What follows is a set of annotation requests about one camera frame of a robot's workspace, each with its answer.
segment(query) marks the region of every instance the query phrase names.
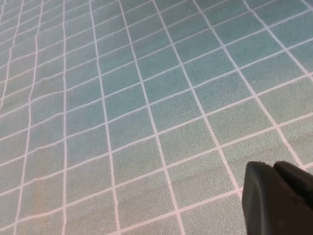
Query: teal tiled floor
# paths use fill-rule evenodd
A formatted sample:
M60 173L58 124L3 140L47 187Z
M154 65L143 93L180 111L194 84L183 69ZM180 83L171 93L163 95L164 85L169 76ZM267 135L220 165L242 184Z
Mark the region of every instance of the teal tiled floor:
M241 235L248 161L313 173L312 0L0 0L0 235Z

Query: black plastic object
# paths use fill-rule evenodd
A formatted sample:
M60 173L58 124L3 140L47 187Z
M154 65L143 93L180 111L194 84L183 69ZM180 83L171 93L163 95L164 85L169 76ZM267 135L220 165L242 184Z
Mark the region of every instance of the black plastic object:
M248 235L313 235L313 176L287 162L249 162L242 206Z

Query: blurry black object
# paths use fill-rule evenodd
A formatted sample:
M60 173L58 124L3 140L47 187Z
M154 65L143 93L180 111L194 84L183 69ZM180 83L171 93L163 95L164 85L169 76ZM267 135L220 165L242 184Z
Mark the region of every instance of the blurry black object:
M313 176L287 162L249 162L242 206L248 235L313 235Z

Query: black object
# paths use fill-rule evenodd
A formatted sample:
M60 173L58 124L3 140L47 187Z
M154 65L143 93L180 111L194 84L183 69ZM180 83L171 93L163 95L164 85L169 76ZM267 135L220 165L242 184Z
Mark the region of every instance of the black object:
M287 162L249 162L242 206L248 235L313 235L313 176Z

